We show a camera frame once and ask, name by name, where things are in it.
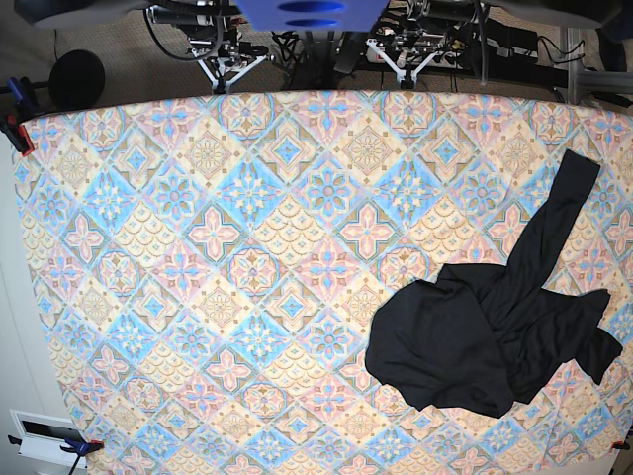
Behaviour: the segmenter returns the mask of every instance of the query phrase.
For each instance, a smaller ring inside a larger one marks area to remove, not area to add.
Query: white wall
[[[12,149],[0,134],[0,473],[33,474],[7,435],[9,409],[69,419],[48,358],[33,294],[13,183]]]

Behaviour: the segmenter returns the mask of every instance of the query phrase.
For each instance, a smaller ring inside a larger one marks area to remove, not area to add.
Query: table
[[[609,452],[632,422],[633,133],[494,96],[174,99],[27,123],[16,196],[89,473],[485,474]],[[501,420],[418,412],[364,368],[375,309],[444,262],[505,262],[565,149],[602,169],[547,288],[611,293],[624,345]]]

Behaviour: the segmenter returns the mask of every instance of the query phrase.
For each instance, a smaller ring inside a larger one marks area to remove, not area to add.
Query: black wire
[[[457,71],[457,61],[455,61],[455,71]],[[453,73],[453,79],[455,80],[455,94],[458,94],[459,89],[457,89],[457,72]]]
[[[539,40],[540,42],[543,42],[543,43],[548,42],[548,43],[549,43],[550,45],[552,45],[552,46],[553,46],[553,47],[554,47],[554,48],[555,48],[555,49],[556,49],[556,50],[557,50],[560,54],[563,54],[563,55],[568,55],[568,54],[571,54],[571,53],[573,53],[574,51],[576,51],[578,48],[580,48],[580,47],[582,47],[582,46],[584,46],[584,45],[585,45],[585,40],[581,40],[581,41],[580,41],[580,42],[579,42],[576,46],[574,46],[574,47],[573,47],[572,49],[570,49],[569,51],[563,51],[562,49],[560,49],[559,47],[557,47],[557,46],[556,46],[556,44],[555,44],[552,40],[550,40],[550,39],[549,39],[549,38],[547,38],[547,37],[544,37],[543,35],[539,36],[539,37],[538,37],[538,40]]]
[[[216,21],[217,23],[216,42],[214,43],[214,46],[211,48],[209,52],[205,52],[204,54],[201,54],[200,56],[178,56],[172,52],[169,52],[167,48],[164,47],[163,44],[160,42],[160,40],[156,36],[156,33],[151,27],[151,23],[149,22],[149,17],[147,16],[147,10],[142,11],[142,16],[145,19],[145,25],[147,26],[147,31],[149,32],[149,35],[158,46],[158,49],[160,49],[162,52],[164,52],[167,56],[171,57],[172,59],[176,59],[178,61],[184,61],[184,62],[195,62],[195,61],[200,61],[202,59],[209,59],[210,57],[218,53],[218,50],[220,49],[220,46],[222,45],[225,31],[223,27],[223,20],[220,17],[217,17],[217,21]]]
[[[70,471],[68,472],[68,475],[72,475],[75,471],[75,468],[77,468],[77,463],[79,463],[79,459],[81,458],[81,455],[77,455],[77,458],[75,459],[75,463],[72,464],[72,467],[70,467]]]
[[[57,32],[57,28],[54,29],[54,40],[52,41],[52,50],[55,53],[55,62],[59,61],[59,56],[57,55],[57,36],[58,36],[58,32]]]
[[[579,54],[578,56],[573,57],[571,59],[564,59],[562,61],[555,60],[552,57],[552,54],[550,53],[550,49],[549,49],[549,47],[547,46],[547,43],[546,43],[546,42],[549,42],[550,45],[552,45],[561,55],[567,56],[568,54],[572,54],[578,48],[583,46],[585,44],[585,40],[581,40],[575,47],[573,47],[569,51],[561,50],[559,47],[556,46],[556,44],[552,40],[550,40],[547,37],[540,36],[540,37],[538,37],[538,41],[543,44],[543,47],[545,47],[545,52],[547,52],[547,57],[549,57],[550,61],[552,61],[552,63],[554,63],[554,64],[567,64],[568,62],[580,61],[581,59],[583,59],[585,57],[585,54],[582,53],[582,54]]]
[[[473,2],[475,4],[475,13],[477,13],[477,23],[479,24],[479,41],[482,45],[482,75],[479,83],[485,86],[488,83],[488,37],[486,36],[486,17],[482,11],[482,4],[479,0]]]
[[[301,55],[299,56],[299,60],[295,61],[295,67],[293,67],[290,77],[288,78],[288,85],[287,85],[288,88],[292,87],[293,83],[295,82],[295,77],[297,77],[297,69],[299,69],[301,58],[305,56],[306,56],[306,52],[302,51]]]
[[[299,35],[295,32],[284,32],[281,34],[271,32],[271,34],[273,42],[275,42],[279,47],[279,53],[281,53],[282,61],[284,63],[288,63],[292,59],[297,61],[298,57],[295,55],[295,49],[299,43]]]

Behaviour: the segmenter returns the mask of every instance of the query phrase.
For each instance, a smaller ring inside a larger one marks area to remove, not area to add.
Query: black shirt
[[[608,292],[574,297],[541,289],[599,169],[565,153],[548,200],[506,266],[444,264],[437,282],[399,290],[374,316],[369,373],[418,410],[432,404],[494,418],[513,401],[528,404],[572,358],[599,384],[622,351],[597,327]]]

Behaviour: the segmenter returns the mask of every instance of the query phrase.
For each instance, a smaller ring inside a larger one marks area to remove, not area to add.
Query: metal bracket
[[[195,49],[192,49],[191,53],[193,54],[193,56],[199,56],[198,52]],[[257,56],[255,60],[253,60],[248,65],[243,67],[234,77],[232,77],[228,81],[225,81],[225,76],[223,74],[219,74],[218,76],[215,76],[203,59],[200,59],[198,61],[198,64],[200,65],[200,67],[202,68],[206,76],[209,78],[209,80],[211,81],[212,91],[214,93],[219,92],[223,94],[228,94],[230,87],[234,83],[236,83],[239,79],[241,79],[244,75],[246,75],[257,64],[266,60],[267,57],[268,56]]]
[[[392,69],[392,71],[396,74],[396,80],[403,85],[404,82],[407,81],[407,71],[404,69],[400,69],[387,54],[378,47],[378,42],[376,40],[370,39],[367,40],[367,46],[380,57],[388,67]],[[413,86],[417,84],[417,76],[421,73],[421,71],[428,66],[428,64],[433,60],[437,52],[432,52],[429,56],[427,56],[423,62],[419,64],[419,66],[414,69],[410,75],[410,80],[413,82]]]
[[[577,28],[561,28],[561,49],[567,51],[574,47],[583,39],[582,36]],[[582,53],[583,47],[580,47],[578,54]],[[631,72],[590,71],[581,59],[568,63],[567,71],[567,101],[571,104],[580,104],[588,91],[633,94]]]

